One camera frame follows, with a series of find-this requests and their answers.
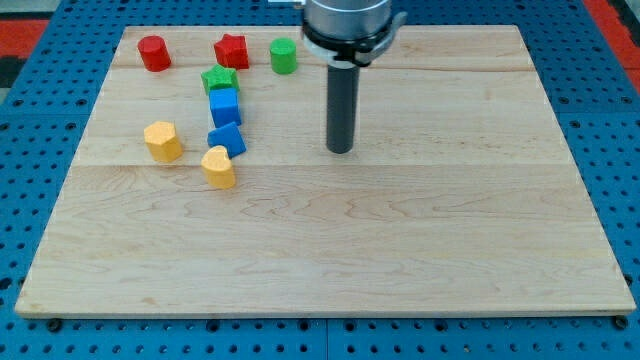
red cylinder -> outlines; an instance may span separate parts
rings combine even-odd
[[[138,42],[138,51],[144,67],[153,72],[162,71],[171,65],[167,45],[160,36],[145,36]]]

red surface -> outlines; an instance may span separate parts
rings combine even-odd
[[[244,36],[224,34],[222,40],[213,45],[218,64],[237,70],[249,68],[249,54]]]
[[[160,36],[145,36],[140,39],[138,51],[142,57],[144,67],[149,71],[158,72],[171,66],[167,45]]]
[[[607,0],[584,0],[600,31],[627,71],[636,91],[640,92],[640,48],[631,40],[631,34],[620,22],[618,11]]]
[[[49,20],[0,20],[0,56],[28,58],[47,24]]]

black cylinder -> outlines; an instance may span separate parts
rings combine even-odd
[[[327,70],[327,148],[344,154],[353,148],[360,68]]]

green cylinder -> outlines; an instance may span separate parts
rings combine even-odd
[[[271,42],[271,69],[276,74],[291,74],[298,68],[296,43],[289,38],[278,38]]]

green block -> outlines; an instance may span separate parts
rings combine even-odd
[[[278,38],[271,42],[271,69],[276,74],[291,74],[298,68],[296,43],[289,38]]]
[[[205,71],[200,74],[202,78],[202,85],[204,86],[204,92],[209,96],[209,91],[226,88],[236,88],[240,91],[240,85],[238,84],[238,75],[236,69],[226,68],[220,64],[216,64],[209,71]]]

